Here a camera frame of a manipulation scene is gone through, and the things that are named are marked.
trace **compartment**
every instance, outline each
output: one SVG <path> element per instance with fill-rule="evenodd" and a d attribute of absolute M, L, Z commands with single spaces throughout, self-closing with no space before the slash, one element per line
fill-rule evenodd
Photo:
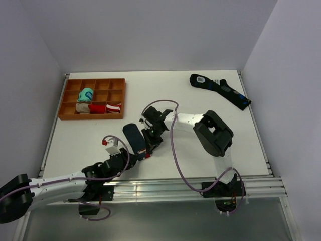
<path fill-rule="evenodd" d="M 95 79 L 83 79 L 81 82 L 81 90 L 83 90 L 84 88 L 91 88 L 92 90 L 95 89 L 95 83 L 96 80 Z"/>
<path fill-rule="evenodd" d="M 121 111 L 122 111 L 122 108 L 123 108 L 123 104 L 122 104 L 122 102 L 120 102 L 120 101 L 107 101 L 107 103 L 106 103 L 106 109 L 105 109 L 105 114 L 115 114 L 115 113 L 112 113 L 111 111 L 113 111 L 113 110 L 111 110 L 111 111 L 109 111 L 108 110 L 108 107 L 107 107 L 107 105 L 118 105 L 118 104 L 121 104 L 121 106 L 120 106 L 120 113 L 121 113 Z"/>
<path fill-rule="evenodd" d="M 105 114 L 106 113 L 106 102 L 92 102 L 92 105 L 97 105 L 99 108 L 91 108 L 91 114 Z"/>
<path fill-rule="evenodd" d="M 78 90 L 69 90 L 65 91 L 62 102 L 77 102 L 79 91 Z"/>
<path fill-rule="evenodd" d="M 109 79 L 97 79 L 95 84 L 95 90 L 107 90 L 109 89 Z"/>
<path fill-rule="evenodd" d="M 108 90 L 95 90 L 92 102 L 106 102 L 108 98 Z"/>
<path fill-rule="evenodd" d="M 80 90 L 81 79 L 68 79 L 66 90 Z"/>
<path fill-rule="evenodd" d="M 109 89 L 123 89 L 124 79 L 111 79 Z"/>
<path fill-rule="evenodd" d="M 123 98 L 122 90 L 109 90 L 107 101 L 119 101 Z"/>
<path fill-rule="evenodd" d="M 61 104 L 59 114 L 70 115 L 75 113 L 76 113 L 76 102 Z"/>

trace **black sock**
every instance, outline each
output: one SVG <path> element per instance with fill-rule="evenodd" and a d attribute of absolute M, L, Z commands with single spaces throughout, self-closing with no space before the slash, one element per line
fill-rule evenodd
<path fill-rule="evenodd" d="M 190 77 L 190 83 L 193 87 L 219 93 L 241 110 L 244 110 L 252 102 L 244 95 L 229 87 L 225 79 L 213 81 L 205 76 L 192 74 Z"/>

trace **red sock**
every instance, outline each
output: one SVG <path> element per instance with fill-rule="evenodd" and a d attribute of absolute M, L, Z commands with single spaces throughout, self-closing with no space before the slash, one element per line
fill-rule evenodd
<path fill-rule="evenodd" d="M 88 105 L 91 114 L 105 114 L 105 106 L 104 105 Z"/>

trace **rolled sock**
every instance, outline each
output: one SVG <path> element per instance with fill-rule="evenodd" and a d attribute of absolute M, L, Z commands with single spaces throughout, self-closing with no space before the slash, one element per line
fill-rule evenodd
<path fill-rule="evenodd" d="M 105 106 L 104 105 L 94 105 L 90 104 L 89 106 L 91 114 L 105 114 Z"/>
<path fill-rule="evenodd" d="M 121 104 L 107 104 L 106 108 L 109 113 L 120 113 Z"/>
<path fill-rule="evenodd" d="M 86 103 L 77 103 L 76 104 L 76 111 L 80 114 L 89 114 L 90 109 L 88 107 L 89 104 Z"/>

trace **wall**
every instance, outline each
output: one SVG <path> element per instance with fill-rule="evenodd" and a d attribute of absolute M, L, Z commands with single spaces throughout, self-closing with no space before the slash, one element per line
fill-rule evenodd
<path fill-rule="evenodd" d="M 277 0 L 21 0 L 65 72 L 243 69 Z"/>
<path fill-rule="evenodd" d="M 0 7 L 0 186 L 16 175 L 36 177 L 63 83 L 63 75 L 18 0 Z M 0 225 L 12 240 L 17 222 Z"/>
<path fill-rule="evenodd" d="M 321 237 L 321 2 L 279 0 L 243 78 L 303 240 Z"/>

